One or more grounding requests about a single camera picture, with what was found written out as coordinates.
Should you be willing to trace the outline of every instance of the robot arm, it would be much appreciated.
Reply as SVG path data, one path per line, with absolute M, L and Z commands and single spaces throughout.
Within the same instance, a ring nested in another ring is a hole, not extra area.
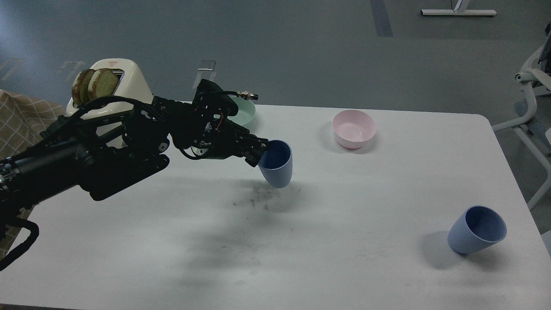
M 36 224 L 16 217 L 20 209 L 30 209 L 75 185 L 96 201 L 106 199 L 168 166 L 169 158 L 162 154 L 169 146 L 168 135 L 189 159 L 236 156 L 256 166 L 269 142 L 228 119 L 237 113 L 228 94 L 257 99 L 247 92 L 223 91 L 205 79 L 191 104 L 161 97 L 154 97 L 151 104 L 118 96 L 97 98 L 70 117 L 60 116 L 41 133 L 43 140 L 38 144 L 1 161 L 0 239 L 5 225 L 25 227 L 31 235 L 0 261 L 0 270 L 20 257 L 38 236 Z M 132 104 L 133 109 L 81 119 L 91 110 L 119 101 Z M 96 134 L 99 126 L 115 122 L 122 125 L 101 136 Z M 119 136 L 124 147 L 106 145 Z

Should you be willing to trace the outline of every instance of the blue plastic cup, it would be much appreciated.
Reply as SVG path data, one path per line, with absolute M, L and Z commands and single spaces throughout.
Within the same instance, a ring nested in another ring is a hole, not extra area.
M 291 182 L 293 174 L 291 147 L 281 140 L 271 140 L 270 143 L 270 148 L 260 158 L 258 167 L 271 186 L 284 188 Z
M 507 227 L 499 214 L 488 207 L 473 206 L 453 224 L 447 241 L 455 252 L 470 254 L 500 242 L 506 234 Z

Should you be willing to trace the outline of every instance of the checkered cloth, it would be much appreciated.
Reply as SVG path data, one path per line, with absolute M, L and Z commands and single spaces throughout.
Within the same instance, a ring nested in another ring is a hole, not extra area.
M 39 132 L 64 113 L 64 107 L 57 103 L 0 89 L 0 157 L 15 155 L 39 142 Z M 30 212 L 25 210 L 21 217 L 27 218 Z M 8 227 L 7 237 L 0 240 L 0 257 L 8 253 L 19 230 Z

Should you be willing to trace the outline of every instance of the bread slice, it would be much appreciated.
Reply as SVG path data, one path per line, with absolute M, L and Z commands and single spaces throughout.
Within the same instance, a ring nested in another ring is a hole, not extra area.
M 90 80 L 95 72 L 96 70 L 94 69 L 84 69 L 74 79 L 71 97 L 73 97 L 75 106 L 80 106 L 90 101 L 88 98 L 88 84 L 90 84 Z
M 111 69 L 102 68 L 96 70 L 88 84 L 88 97 L 90 100 L 113 95 L 118 85 L 118 77 Z

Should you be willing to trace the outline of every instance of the pink bowl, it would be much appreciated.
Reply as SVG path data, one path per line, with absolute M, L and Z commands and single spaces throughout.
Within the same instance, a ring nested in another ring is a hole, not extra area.
M 373 138 L 377 127 L 367 113 L 345 110 L 333 118 L 335 140 L 346 148 L 360 148 Z

